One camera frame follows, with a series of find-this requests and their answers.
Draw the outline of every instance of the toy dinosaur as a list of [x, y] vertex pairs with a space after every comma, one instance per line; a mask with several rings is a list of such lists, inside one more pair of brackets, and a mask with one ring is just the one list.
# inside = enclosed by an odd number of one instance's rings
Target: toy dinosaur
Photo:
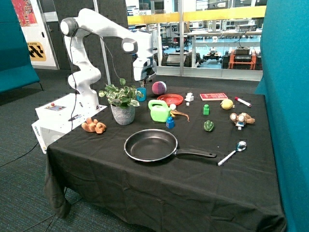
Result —
[[175, 117], [176, 115], [183, 115], [183, 116], [186, 116], [186, 117], [188, 118], [188, 122], [190, 122], [190, 121], [189, 121], [189, 115], [186, 115], [186, 114], [184, 114], [184, 113], [182, 113], [182, 112], [179, 112], [179, 111], [177, 111], [177, 110], [171, 110], [171, 111], [170, 111], [170, 115], [171, 115], [172, 117]]

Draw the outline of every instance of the table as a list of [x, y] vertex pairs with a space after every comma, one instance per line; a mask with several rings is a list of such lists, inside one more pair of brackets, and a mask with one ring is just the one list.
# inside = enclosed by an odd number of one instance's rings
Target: table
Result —
[[[227, 92], [252, 104], [236, 101], [235, 108], [223, 110], [219, 101], [202, 101], [200, 89], [168, 87], [167, 93], [186, 96], [194, 101], [177, 110], [175, 127], [151, 120], [147, 102], [156, 99], [147, 86], [147, 101], [136, 109], [132, 124], [118, 125], [110, 106], [99, 113], [107, 125], [102, 135], [78, 127], [47, 149], [44, 192], [59, 217], [65, 217], [70, 204], [64, 188], [78, 192], [89, 203], [105, 207], [128, 223], [152, 228], [157, 232], [282, 232], [286, 219], [281, 206], [275, 160], [263, 95]], [[204, 104], [210, 114], [203, 115]], [[238, 130], [229, 115], [246, 112], [254, 124]], [[206, 132], [203, 124], [212, 120], [215, 128]], [[179, 148], [194, 148], [217, 154], [207, 159], [188, 155], [160, 162], [143, 163], [123, 151], [125, 140], [143, 129], [163, 129], [178, 140]], [[223, 166], [217, 162], [244, 140], [248, 147], [236, 153]]]

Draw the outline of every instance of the lemon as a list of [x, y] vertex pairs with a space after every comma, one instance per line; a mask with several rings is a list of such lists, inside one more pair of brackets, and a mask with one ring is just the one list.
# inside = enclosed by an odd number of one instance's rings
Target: lemon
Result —
[[229, 110], [229, 109], [235, 107], [233, 101], [230, 100], [230, 99], [225, 99], [225, 100], [223, 100], [223, 101], [220, 103], [220, 105], [221, 105], [222, 109], [225, 109], [225, 110]]

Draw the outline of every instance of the poster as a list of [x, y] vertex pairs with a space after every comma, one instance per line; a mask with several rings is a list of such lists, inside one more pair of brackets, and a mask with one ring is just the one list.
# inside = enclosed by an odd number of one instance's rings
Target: poster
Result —
[[37, 26], [30, 0], [12, 0], [21, 27]]

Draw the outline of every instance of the red plate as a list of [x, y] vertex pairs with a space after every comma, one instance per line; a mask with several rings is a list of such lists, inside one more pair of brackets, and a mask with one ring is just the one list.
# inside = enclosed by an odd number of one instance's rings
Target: red plate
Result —
[[165, 101], [168, 106], [171, 104], [179, 105], [183, 102], [183, 97], [178, 94], [168, 93], [161, 95], [157, 100]]

